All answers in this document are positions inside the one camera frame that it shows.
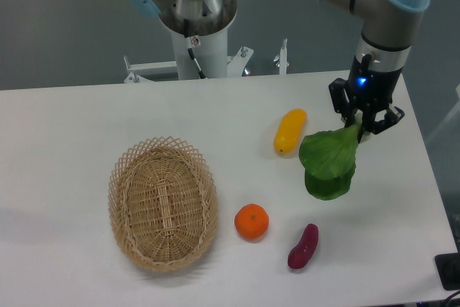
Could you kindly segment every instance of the black object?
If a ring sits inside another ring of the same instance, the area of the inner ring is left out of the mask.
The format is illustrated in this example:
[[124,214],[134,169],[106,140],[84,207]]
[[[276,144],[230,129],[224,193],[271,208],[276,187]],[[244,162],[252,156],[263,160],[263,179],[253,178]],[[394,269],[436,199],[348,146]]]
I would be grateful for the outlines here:
[[[337,78],[329,85],[333,107],[344,118],[345,127],[354,123],[358,110],[362,111],[359,142],[364,132],[379,134],[397,124],[404,117],[402,109],[390,106],[392,94],[402,69],[392,72],[371,71],[369,70],[371,61],[370,54],[365,55],[361,62],[355,57],[348,80]],[[385,110],[384,119],[376,122],[377,113]]]
[[439,278],[446,290],[460,290],[460,253],[434,257]]

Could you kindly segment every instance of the gray floor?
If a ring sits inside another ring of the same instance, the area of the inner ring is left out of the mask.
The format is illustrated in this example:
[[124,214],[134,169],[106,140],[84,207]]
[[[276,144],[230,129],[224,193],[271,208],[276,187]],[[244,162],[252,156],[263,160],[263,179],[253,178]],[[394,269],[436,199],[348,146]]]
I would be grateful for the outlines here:
[[[315,0],[238,3],[229,53],[255,49],[253,74],[276,73],[272,59],[284,37],[292,73],[351,65],[362,23],[349,14]],[[424,137],[458,101],[459,19],[458,0],[432,0],[405,67]],[[123,55],[132,63],[173,60],[160,23],[127,0],[0,0],[0,53],[0,90],[121,83]],[[459,118],[427,146],[449,215],[460,214]]]

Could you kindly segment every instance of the white table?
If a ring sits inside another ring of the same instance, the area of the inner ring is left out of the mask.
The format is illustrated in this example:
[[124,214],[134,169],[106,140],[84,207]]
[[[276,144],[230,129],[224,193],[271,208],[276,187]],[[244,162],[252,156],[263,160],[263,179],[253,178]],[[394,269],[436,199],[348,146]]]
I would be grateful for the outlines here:
[[[445,298],[433,257],[455,252],[403,79],[406,113],[360,145],[351,190],[319,201],[297,157],[272,148],[287,111],[304,134],[342,127],[327,85],[346,71],[0,92],[0,306],[369,306]],[[141,140],[197,147],[218,188],[218,235],[206,256],[170,275],[137,269],[109,225],[108,183]],[[257,244],[235,213],[270,215]],[[320,244],[300,273],[287,256],[315,223]]]

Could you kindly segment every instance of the orange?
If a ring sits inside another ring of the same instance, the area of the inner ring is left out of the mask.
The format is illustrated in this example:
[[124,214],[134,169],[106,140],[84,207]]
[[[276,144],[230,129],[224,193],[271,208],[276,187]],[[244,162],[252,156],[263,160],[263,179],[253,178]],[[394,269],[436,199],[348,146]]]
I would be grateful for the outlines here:
[[247,204],[236,214],[235,227],[243,238],[256,240],[268,229],[268,214],[257,204]]

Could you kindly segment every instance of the blue led light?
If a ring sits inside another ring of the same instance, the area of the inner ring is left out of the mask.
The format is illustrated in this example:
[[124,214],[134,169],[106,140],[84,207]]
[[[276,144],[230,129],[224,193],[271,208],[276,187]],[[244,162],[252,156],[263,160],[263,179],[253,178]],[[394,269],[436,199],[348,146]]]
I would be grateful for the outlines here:
[[364,84],[366,84],[366,82],[367,82],[367,78],[366,77],[358,77],[358,79],[356,81],[358,83],[358,86],[364,86]]

